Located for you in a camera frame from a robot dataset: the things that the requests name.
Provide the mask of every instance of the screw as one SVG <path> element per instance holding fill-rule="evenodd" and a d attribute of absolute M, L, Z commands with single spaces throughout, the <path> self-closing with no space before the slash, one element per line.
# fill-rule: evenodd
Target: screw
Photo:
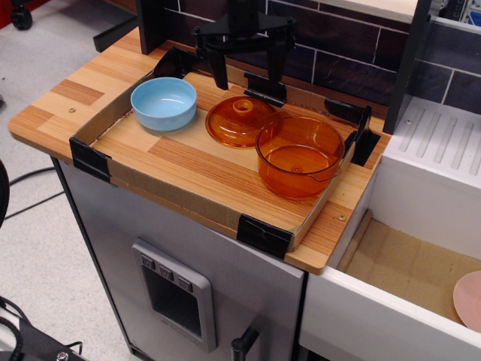
<path fill-rule="evenodd" d="M 61 352 L 57 355 L 57 361 L 67 361 L 68 360 L 68 353 Z"/>

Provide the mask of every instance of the white drawer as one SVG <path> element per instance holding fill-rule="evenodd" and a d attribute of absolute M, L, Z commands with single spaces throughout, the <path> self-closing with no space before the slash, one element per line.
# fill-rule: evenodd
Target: white drawer
<path fill-rule="evenodd" d="M 478 361 L 481 334 L 326 267 L 311 276 L 299 343 L 331 361 Z"/>
<path fill-rule="evenodd" d="M 475 129 L 481 124 L 472 123 Z M 422 134 L 424 126 L 428 125 L 418 127 Z M 367 193 L 369 199 L 362 205 L 368 203 L 374 219 L 393 229 L 481 259 L 481 186 L 473 183 L 479 182 L 481 174 L 474 179 L 431 170 L 423 163 L 426 159 L 409 152 L 400 154 L 403 134 L 395 135 L 389 143 L 372 196 Z M 467 149 L 481 144 L 481 136 L 474 135 Z M 346 245 L 342 246 L 341 253 L 345 249 Z M 337 268 L 339 259 L 320 276 L 309 277 L 299 339 L 303 347 L 331 361 L 481 359 L 481 333 L 338 271 L 333 267 Z"/>

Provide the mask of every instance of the gray floor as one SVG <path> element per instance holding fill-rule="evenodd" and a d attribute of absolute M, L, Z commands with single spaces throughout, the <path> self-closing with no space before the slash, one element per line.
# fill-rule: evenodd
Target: gray floor
<path fill-rule="evenodd" d="M 51 0 L 34 25 L 0 29 L 0 159 L 11 180 L 50 167 L 49 156 L 12 139 L 8 121 L 98 53 L 92 37 L 131 15 L 102 0 Z M 8 214 L 61 191 L 54 172 L 11 187 Z M 89 360 L 134 360 L 104 294 L 65 195 L 4 221 L 0 295 L 64 344 L 83 341 Z"/>

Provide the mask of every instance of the brick wall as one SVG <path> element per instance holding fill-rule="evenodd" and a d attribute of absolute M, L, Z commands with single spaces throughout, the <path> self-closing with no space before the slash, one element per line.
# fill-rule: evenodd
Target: brick wall
<path fill-rule="evenodd" d="M 169 38 L 194 45 L 191 32 L 219 19 L 225 0 L 167 0 Z M 259 0 L 269 15 L 291 16 L 296 47 L 285 75 L 381 105 L 388 105 L 409 32 L 409 24 L 360 14 L 313 0 Z M 236 56 L 266 68 L 265 54 Z"/>
<path fill-rule="evenodd" d="M 481 29 L 431 29 L 414 96 L 481 114 Z"/>

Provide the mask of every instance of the wooden countertop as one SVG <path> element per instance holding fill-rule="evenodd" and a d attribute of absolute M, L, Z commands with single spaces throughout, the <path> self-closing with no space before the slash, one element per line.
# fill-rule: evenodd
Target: wooden countertop
<path fill-rule="evenodd" d="M 418 4 L 417 0 L 319 0 L 319 2 L 408 24 L 412 23 Z"/>
<path fill-rule="evenodd" d="M 135 29 L 16 115 L 8 124 L 12 136 L 73 164 L 69 138 L 132 84 L 149 74 L 165 51 L 159 48 L 148 55 L 142 54 L 138 29 Z M 226 94 L 225 90 L 216 87 L 211 92 L 214 93 L 211 96 L 219 99 Z M 326 265 L 389 141 L 382 128 L 383 121 L 373 117 L 371 130 L 382 136 L 374 152 L 364 167 L 349 164 L 342 181 L 301 244 L 286 254 L 287 263 L 317 275 Z M 128 183 L 119 182 L 118 185 L 139 194 L 148 193 Z"/>

